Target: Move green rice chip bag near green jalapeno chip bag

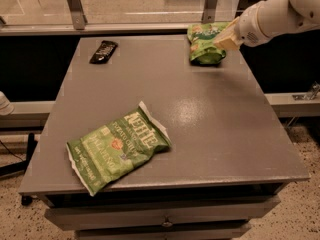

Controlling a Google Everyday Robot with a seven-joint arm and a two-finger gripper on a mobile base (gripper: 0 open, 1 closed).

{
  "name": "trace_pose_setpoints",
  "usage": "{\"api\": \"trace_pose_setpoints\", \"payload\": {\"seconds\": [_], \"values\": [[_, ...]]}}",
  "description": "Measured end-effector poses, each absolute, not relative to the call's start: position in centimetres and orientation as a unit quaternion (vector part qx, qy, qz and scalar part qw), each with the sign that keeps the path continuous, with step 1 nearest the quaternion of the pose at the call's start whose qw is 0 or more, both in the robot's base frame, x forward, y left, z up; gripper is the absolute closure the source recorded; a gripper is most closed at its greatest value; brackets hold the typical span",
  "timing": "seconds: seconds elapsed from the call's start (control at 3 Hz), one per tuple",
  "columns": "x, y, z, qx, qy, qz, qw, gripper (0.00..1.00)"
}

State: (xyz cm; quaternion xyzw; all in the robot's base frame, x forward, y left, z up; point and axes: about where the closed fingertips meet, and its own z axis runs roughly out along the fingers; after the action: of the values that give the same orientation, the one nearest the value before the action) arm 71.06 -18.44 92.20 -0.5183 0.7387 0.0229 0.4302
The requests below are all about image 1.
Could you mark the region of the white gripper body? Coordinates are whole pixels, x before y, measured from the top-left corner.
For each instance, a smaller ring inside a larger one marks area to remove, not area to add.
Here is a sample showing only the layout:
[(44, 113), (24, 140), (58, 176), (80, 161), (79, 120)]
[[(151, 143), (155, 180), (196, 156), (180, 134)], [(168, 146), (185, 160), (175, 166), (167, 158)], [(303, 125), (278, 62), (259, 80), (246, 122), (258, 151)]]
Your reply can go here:
[(270, 41), (259, 26), (258, 13), (264, 1), (260, 1), (243, 11), (240, 15), (235, 31), (240, 41), (248, 47), (256, 47)]

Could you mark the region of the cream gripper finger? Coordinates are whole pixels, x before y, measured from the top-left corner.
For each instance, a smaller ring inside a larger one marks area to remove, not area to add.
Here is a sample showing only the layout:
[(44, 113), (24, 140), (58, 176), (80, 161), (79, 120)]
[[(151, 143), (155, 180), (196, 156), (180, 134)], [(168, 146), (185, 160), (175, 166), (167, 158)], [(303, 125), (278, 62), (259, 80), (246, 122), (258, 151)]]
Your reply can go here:
[(234, 26), (225, 28), (213, 40), (214, 45), (219, 49), (238, 50), (242, 45), (242, 41), (236, 35)]
[(232, 27), (234, 27), (234, 26), (238, 23), (239, 18), (240, 18), (240, 16), (238, 16), (238, 17), (236, 17), (235, 19), (233, 19), (233, 21), (228, 24), (227, 28), (232, 28)]

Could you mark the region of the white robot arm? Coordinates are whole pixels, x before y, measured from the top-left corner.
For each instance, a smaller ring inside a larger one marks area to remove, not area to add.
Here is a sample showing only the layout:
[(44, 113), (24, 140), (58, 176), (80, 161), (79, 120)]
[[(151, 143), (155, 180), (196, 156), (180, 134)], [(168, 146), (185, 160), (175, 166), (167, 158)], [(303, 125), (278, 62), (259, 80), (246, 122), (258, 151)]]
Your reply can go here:
[(248, 7), (213, 40), (219, 49), (257, 47), (284, 34), (320, 29), (320, 0), (266, 0)]

